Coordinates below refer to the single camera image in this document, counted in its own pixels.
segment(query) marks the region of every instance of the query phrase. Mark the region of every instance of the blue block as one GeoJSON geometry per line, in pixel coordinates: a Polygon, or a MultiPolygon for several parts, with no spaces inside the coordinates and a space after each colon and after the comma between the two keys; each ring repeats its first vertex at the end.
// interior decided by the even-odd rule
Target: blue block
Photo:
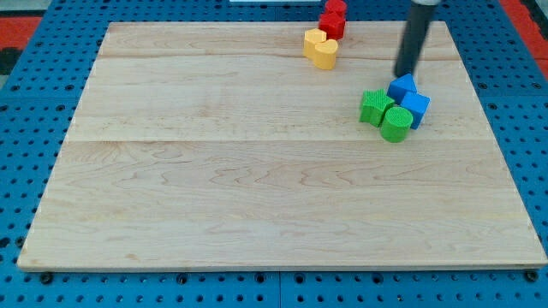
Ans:
{"type": "Polygon", "coordinates": [[[430,98],[426,96],[412,92],[405,94],[400,106],[411,111],[411,114],[413,115],[413,124],[411,124],[412,129],[419,128],[422,117],[425,115],[429,104],[430,98]]]}
{"type": "Polygon", "coordinates": [[[413,75],[411,74],[405,74],[392,81],[388,87],[387,95],[393,98],[396,101],[396,104],[401,104],[403,97],[407,92],[417,92],[417,86],[415,85],[413,75]]]}

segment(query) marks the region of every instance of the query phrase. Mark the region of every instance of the wooden cutting board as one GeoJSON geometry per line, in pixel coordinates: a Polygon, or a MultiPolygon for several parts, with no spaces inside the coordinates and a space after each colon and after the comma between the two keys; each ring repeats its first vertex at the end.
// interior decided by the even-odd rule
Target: wooden cutting board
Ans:
{"type": "Polygon", "coordinates": [[[400,144],[358,122],[402,22],[113,23],[19,265],[27,271],[464,270],[547,263],[446,25],[400,144]]]}

